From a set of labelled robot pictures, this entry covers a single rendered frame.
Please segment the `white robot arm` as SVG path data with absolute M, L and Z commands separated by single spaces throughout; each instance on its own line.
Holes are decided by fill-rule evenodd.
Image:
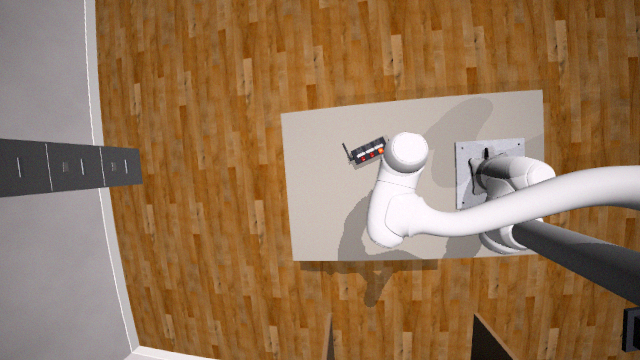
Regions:
M 367 233 L 375 244 L 394 248 L 404 237 L 417 234 L 480 233 L 481 243 L 493 252 L 530 249 L 640 306 L 640 252 L 542 220 L 594 206 L 640 211 L 640 165 L 598 167 L 554 177 L 554 170 L 542 161 L 507 153 L 495 156 L 493 147 L 487 147 L 484 158 L 468 160 L 472 193 L 487 193 L 485 202 L 442 212 L 415 194 L 428 154 L 428 144 L 419 134 L 402 132 L 386 143 L 366 219 Z

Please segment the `dark grey power strip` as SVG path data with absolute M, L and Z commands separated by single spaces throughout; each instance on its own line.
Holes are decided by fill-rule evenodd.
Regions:
M 350 158 L 349 153 L 347 151 L 347 149 L 345 149 L 350 161 L 355 160 L 356 164 L 360 164 L 363 163 L 373 157 L 376 157 L 380 154 L 382 154 L 383 148 L 385 146 L 386 142 L 384 140 L 384 137 L 380 137 L 370 143 L 367 143 L 355 150 L 352 150 L 352 158 Z

